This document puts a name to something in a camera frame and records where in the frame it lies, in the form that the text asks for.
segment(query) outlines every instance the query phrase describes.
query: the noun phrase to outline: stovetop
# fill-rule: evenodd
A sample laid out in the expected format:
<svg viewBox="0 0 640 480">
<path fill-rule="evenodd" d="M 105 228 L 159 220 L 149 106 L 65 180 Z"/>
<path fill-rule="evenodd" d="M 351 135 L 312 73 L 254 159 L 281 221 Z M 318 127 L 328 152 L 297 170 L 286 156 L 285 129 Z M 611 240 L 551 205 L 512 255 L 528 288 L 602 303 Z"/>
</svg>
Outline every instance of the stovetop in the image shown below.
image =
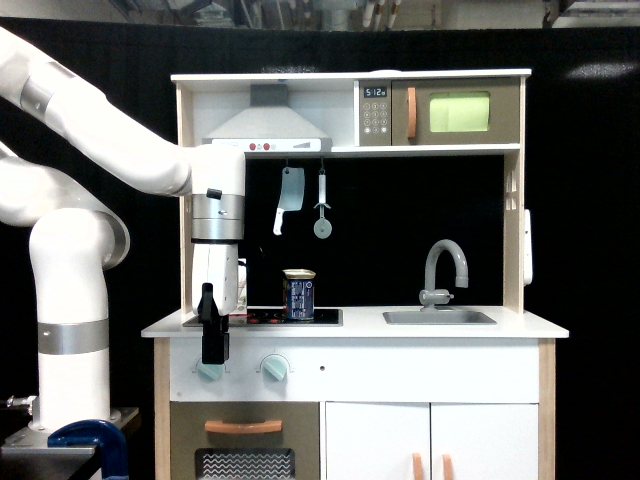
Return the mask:
<svg viewBox="0 0 640 480">
<path fill-rule="evenodd" d="M 287 327 L 340 327 L 342 310 L 339 308 L 316 308 L 311 320 L 292 320 L 286 317 L 282 308 L 248 308 L 246 314 L 229 315 L 230 327 L 278 326 Z M 183 324 L 185 327 L 198 327 L 198 318 L 194 317 Z"/>
</svg>

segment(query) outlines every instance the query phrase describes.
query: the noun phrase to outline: orange handle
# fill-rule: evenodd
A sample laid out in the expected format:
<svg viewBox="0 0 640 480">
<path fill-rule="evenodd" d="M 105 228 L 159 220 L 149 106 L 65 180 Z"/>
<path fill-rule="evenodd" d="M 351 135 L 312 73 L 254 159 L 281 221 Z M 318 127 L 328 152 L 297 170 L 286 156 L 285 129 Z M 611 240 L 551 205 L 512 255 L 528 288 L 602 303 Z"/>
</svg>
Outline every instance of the orange handle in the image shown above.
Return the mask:
<svg viewBox="0 0 640 480">
<path fill-rule="evenodd" d="M 418 105 L 416 102 L 416 88 L 407 89 L 407 100 L 409 102 L 409 133 L 407 138 L 416 138 L 416 124 L 418 123 Z"/>
<path fill-rule="evenodd" d="M 453 480 L 453 465 L 451 463 L 451 456 L 448 454 L 442 455 L 444 461 L 444 480 Z"/>
<path fill-rule="evenodd" d="M 228 433 L 231 435 L 273 433 L 282 431 L 282 420 L 267 420 L 262 423 L 225 423 L 209 420 L 204 424 L 204 429 L 211 433 Z"/>
<path fill-rule="evenodd" d="M 422 458 L 420 458 L 419 453 L 413 454 L 413 478 L 415 480 L 424 480 L 424 475 L 422 474 Z"/>
</svg>

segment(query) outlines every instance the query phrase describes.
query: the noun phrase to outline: sink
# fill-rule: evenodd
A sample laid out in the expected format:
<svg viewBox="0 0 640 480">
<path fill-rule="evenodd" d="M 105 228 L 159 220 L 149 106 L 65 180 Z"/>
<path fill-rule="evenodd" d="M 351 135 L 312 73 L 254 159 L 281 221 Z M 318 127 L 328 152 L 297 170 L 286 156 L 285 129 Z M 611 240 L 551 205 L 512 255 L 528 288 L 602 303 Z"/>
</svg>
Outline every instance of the sink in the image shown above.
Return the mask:
<svg viewBox="0 0 640 480">
<path fill-rule="evenodd" d="M 470 310 L 436 310 L 415 312 L 384 312 L 389 325 L 495 325 L 484 313 Z"/>
</svg>

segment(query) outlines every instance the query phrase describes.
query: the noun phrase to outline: black curtain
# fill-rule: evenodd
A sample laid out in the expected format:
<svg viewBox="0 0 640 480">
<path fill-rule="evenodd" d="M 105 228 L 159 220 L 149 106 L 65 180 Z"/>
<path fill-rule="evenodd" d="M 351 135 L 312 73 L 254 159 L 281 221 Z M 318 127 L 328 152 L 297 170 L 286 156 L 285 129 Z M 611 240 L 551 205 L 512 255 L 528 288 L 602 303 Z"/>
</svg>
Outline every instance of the black curtain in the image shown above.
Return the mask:
<svg viewBox="0 0 640 480">
<path fill-rule="evenodd" d="M 8 18 L 0 25 L 174 142 L 174 73 L 532 68 L 526 205 L 534 282 L 525 306 L 571 331 L 558 342 L 558 478 L 638 477 L 638 314 L 630 300 L 638 285 L 640 30 L 352 34 Z M 131 478 L 152 478 L 152 342 L 140 330 L 179 308 L 177 200 L 134 191 L 6 101 L 0 138 L 26 160 L 71 175 L 130 229 L 129 257 L 106 273 L 112 404 L 140 407 Z M 303 211 L 275 238 L 284 161 L 249 162 L 241 254 L 250 303 L 278 304 L 280 270 L 295 267 L 318 272 L 319 305 L 417 304 L 426 254 L 440 238 L 457 241 L 469 261 L 470 287 L 456 290 L 456 302 L 501 302 L 501 157 L 326 160 L 334 230 L 324 241 L 312 232 L 319 160 L 294 163 L 308 178 Z M 0 225 L 0 398 L 37 392 L 28 235 Z M 449 288 L 452 265 L 441 263 L 438 284 Z"/>
</svg>

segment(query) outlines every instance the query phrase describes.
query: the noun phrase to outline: mint green knob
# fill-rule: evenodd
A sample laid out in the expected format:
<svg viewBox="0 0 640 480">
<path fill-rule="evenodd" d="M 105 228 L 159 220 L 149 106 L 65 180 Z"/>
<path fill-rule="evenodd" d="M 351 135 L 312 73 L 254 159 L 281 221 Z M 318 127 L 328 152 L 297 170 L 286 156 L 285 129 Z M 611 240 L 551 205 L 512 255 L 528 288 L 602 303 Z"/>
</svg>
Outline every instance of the mint green knob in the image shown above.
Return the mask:
<svg viewBox="0 0 640 480">
<path fill-rule="evenodd" d="M 207 382 L 218 380 L 224 372 L 224 365 L 206 365 L 202 360 L 198 360 L 198 374 L 200 378 Z"/>
<path fill-rule="evenodd" d="M 262 361 L 262 373 L 265 377 L 280 382 L 287 376 L 289 365 L 280 355 L 269 355 Z"/>
</svg>

